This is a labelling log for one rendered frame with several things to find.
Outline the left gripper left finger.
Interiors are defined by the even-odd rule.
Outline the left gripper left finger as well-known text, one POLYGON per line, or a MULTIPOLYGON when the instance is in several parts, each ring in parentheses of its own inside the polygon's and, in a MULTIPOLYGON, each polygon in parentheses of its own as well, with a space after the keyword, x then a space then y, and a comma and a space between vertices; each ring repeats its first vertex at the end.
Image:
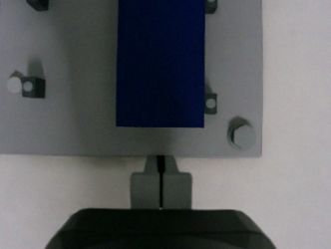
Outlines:
POLYGON ((161 156, 148 155, 144 171, 131 174, 131 209, 161 208, 161 156))

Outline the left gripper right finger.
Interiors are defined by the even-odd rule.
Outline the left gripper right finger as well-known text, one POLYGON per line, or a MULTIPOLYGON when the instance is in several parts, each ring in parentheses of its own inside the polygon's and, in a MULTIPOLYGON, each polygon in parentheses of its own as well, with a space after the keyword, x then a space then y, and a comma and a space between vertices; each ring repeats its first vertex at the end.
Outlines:
POLYGON ((179 172, 173 155, 161 155, 161 208, 192 208, 192 175, 179 172))

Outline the dark blue rectangular plate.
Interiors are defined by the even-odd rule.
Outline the dark blue rectangular plate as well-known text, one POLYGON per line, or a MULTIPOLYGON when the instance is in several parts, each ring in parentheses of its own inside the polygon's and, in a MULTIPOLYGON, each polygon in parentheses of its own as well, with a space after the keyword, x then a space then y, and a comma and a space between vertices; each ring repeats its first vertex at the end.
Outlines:
POLYGON ((205 0, 119 0, 116 126, 204 127, 205 0))

